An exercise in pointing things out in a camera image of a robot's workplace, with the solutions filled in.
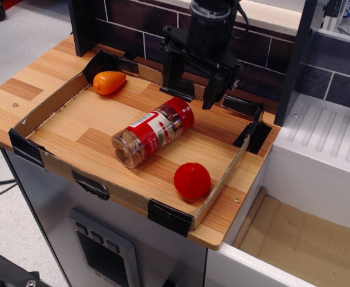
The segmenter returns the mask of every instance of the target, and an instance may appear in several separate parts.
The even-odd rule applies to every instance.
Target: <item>red toy tomato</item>
[[[175,172],[175,187],[186,199],[203,196],[211,187],[209,172],[199,163],[186,163]]]

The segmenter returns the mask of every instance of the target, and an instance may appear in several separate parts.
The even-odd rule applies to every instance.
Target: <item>spice jar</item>
[[[131,169],[172,142],[194,124],[187,102],[179,97],[160,105],[112,137],[116,156]]]

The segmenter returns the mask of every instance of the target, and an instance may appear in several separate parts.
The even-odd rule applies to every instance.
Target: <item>toy carrot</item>
[[[126,78],[126,74],[122,72],[100,72],[93,79],[93,87],[99,94],[111,94],[123,85]]]

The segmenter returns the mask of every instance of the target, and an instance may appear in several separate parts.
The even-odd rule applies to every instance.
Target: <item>screw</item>
[[[34,280],[30,280],[27,282],[26,287],[36,287],[36,282]]]

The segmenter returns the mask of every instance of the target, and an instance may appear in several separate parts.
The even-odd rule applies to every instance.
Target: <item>dark tile wall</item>
[[[92,1],[98,42],[159,63],[163,26],[187,29],[190,22],[189,9],[156,0]],[[236,23],[234,34],[242,32]],[[293,42],[293,36],[252,26],[245,38],[231,39],[230,51],[244,63],[239,88],[279,100]]]
[[[316,36],[302,93],[350,107],[350,42]]]

